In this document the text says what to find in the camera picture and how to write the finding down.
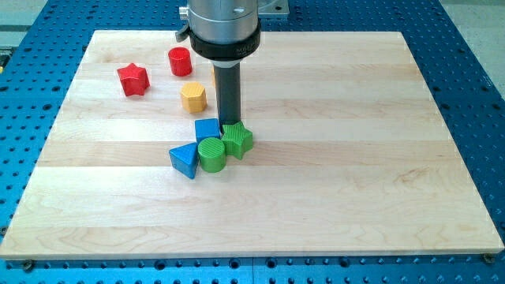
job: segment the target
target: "silver metal cylinder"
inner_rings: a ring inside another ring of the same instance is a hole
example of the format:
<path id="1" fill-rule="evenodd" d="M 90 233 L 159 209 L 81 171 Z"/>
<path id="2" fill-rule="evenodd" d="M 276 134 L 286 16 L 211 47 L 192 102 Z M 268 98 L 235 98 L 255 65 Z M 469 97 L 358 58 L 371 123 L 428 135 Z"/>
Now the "silver metal cylinder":
<path id="1" fill-rule="evenodd" d="M 258 25 L 257 0 L 188 0 L 188 9 L 189 27 L 209 43 L 240 42 Z"/>

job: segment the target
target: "black cylindrical rod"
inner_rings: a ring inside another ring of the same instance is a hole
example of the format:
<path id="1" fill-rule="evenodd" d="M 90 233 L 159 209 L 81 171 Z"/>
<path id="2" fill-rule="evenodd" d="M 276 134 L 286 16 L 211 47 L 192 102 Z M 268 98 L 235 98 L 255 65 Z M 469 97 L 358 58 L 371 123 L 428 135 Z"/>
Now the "black cylindrical rod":
<path id="1" fill-rule="evenodd" d="M 214 65 L 215 94 L 218 104 L 219 128 L 240 121 L 240 63 L 222 68 Z"/>

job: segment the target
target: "ribbed green cylinder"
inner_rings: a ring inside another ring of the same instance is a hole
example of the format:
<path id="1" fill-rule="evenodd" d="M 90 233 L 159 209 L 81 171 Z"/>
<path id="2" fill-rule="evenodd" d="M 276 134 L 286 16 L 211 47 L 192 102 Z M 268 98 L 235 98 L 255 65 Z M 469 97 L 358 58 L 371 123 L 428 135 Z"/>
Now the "ribbed green cylinder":
<path id="1" fill-rule="evenodd" d="M 203 139 L 198 144 L 200 165 L 208 173 L 217 173 L 226 165 L 224 143 L 214 137 Z"/>

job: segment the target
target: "blue perforated table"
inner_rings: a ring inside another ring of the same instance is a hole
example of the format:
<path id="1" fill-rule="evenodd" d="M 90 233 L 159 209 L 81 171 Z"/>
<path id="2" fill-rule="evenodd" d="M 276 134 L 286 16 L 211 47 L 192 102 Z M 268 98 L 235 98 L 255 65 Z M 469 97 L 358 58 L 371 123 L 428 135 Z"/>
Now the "blue perforated table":
<path id="1" fill-rule="evenodd" d="M 184 1 L 50 0 L 0 76 L 0 226 L 8 226 L 96 29 L 177 29 Z M 505 102 L 437 1 L 291 1 L 265 31 L 400 31 L 505 236 Z M 0 261 L 0 283 L 505 282 L 505 254 Z"/>

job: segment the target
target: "wood grain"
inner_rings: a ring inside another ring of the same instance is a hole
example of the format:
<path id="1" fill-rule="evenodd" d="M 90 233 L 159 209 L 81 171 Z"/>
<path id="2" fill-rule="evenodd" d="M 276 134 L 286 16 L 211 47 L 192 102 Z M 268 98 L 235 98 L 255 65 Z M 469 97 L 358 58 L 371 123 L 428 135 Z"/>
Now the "wood grain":
<path id="1" fill-rule="evenodd" d="M 254 149 L 189 180 L 167 152 L 194 140 L 195 119 L 216 116 L 210 63 L 192 53 L 192 75 L 174 77 L 172 32 L 95 32 L 0 256 L 503 249 L 400 33 L 268 32 L 262 40 L 241 67 Z M 148 69 L 143 98 L 122 94 L 115 70 L 130 62 Z M 207 87 L 201 114 L 180 104 L 181 86 L 194 80 Z"/>

